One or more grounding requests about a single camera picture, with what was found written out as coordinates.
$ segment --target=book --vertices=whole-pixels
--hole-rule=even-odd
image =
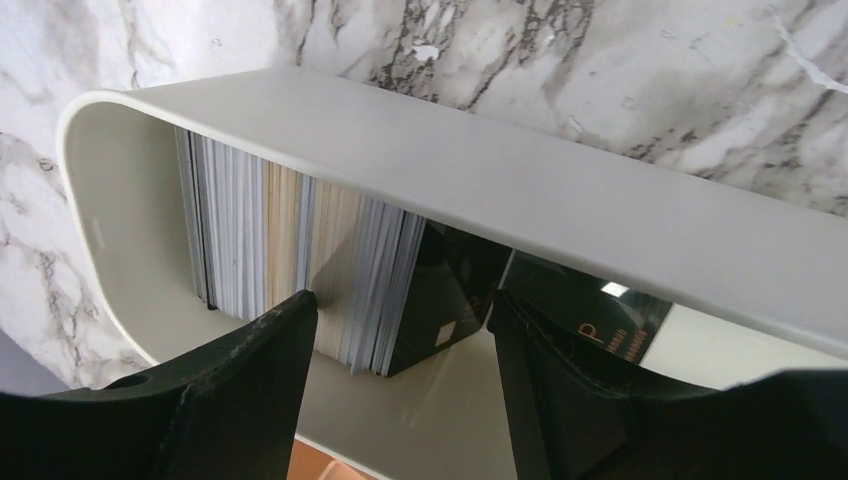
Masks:
[[[632,363],[645,356],[672,303],[517,251],[503,289],[560,328]]]
[[[314,348],[393,376],[477,332],[512,249],[176,129],[192,277],[246,321],[318,300]]]

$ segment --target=black book cover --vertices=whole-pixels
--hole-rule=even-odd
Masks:
[[[846,478],[844,371],[715,391],[609,355],[509,290],[488,328],[520,480]]]
[[[483,326],[512,249],[428,220],[387,376]]]
[[[503,288],[590,343],[639,363],[672,304],[516,252]]]

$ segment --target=gray marble veining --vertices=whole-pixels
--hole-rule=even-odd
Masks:
[[[848,214],[846,0],[12,0],[0,45],[0,328],[75,386],[145,366],[52,160],[89,89],[299,64]]]

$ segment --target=marble wall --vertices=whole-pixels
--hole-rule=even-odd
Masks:
[[[0,328],[74,386],[145,367],[92,293],[54,163],[56,119],[89,89],[298,64],[848,213],[848,0],[5,0],[0,10]]]

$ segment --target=white shelf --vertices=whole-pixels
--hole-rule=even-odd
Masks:
[[[173,125],[631,288],[848,356],[845,220],[287,69],[91,92],[62,116],[59,159],[97,291],[118,327],[154,363],[240,325],[194,296]],[[702,375],[713,385],[736,381],[725,366],[742,357],[726,352],[721,368],[710,368],[716,363],[710,348],[750,330],[713,319],[730,328],[716,330],[705,326],[705,317],[684,317],[688,324],[663,327],[646,364],[672,376]],[[689,326],[675,329],[678,324]],[[721,340],[719,331],[736,333]],[[751,338],[761,337],[768,338],[756,332]],[[767,340],[772,346],[763,351],[783,352],[790,345],[784,343]],[[792,348],[775,358],[797,356]],[[839,363],[813,357],[813,363]],[[350,377],[316,356],[298,436],[387,478],[514,478],[501,393],[487,333],[390,380]]]

